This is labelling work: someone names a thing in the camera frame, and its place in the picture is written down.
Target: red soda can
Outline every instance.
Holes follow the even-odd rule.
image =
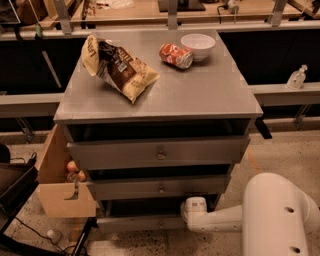
[[[175,44],[163,44],[159,55],[162,61],[181,69],[189,68],[193,61],[193,55],[190,50],[180,48]]]

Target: table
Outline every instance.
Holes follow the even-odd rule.
[[[163,43],[204,33],[216,46],[182,71],[161,61]],[[214,30],[97,32],[155,69],[160,78],[134,105],[81,61],[54,121],[100,204],[107,231],[181,228],[181,200],[207,196],[214,210],[262,111]]]

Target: cabinet top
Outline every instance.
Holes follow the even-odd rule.
[[[189,69],[164,63],[159,50],[164,43],[181,46],[181,37],[202,33],[213,37],[211,55]],[[61,124],[129,122],[139,120],[253,118],[262,110],[219,34],[211,29],[135,30],[96,32],[112,40],[160,74],[134,105],[98,77],[91,77],[78,61],[55,115]]]

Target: concrete floor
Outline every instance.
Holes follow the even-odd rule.
[[[320,206],[320,121],[305,120],[303,130],[297,131],[292,122],[277,120],[267,122],[273,138],[264,140],[255,130],[250,133],[251,143],[232,173],[226,193],[217,209],[239,205],[247,182],[261,172],[277,173],[292,181]],[[46,132],[39,133],[31,144],[24,144],[19,135],[3,134],[0,141],[9,146],[16,157],[28,159],[39,152]],[[45,235],[49,229],[63,233],[61,248],[74,245],[83,219],[49,219],[45,216],[34,194],[18,214],[26,224]],[[48,250],[56,250],[47,240],[13,221],[6,234],[17,241]],[[307,236],[310,256],[320,256],[320,230]],[[93,229],[86,242],[89,255],[112,256],[240,256],[241,233],[198,234],[187,229],[139,231],[102,234]],[[11,253],[0,252],[3,256]]]

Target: snack bag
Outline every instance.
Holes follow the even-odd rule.
[[[85,41],[81,58],[91,76],[98,76],[125,95],[132,104],[160,76],[140,59],[110,40],[93,35]]]

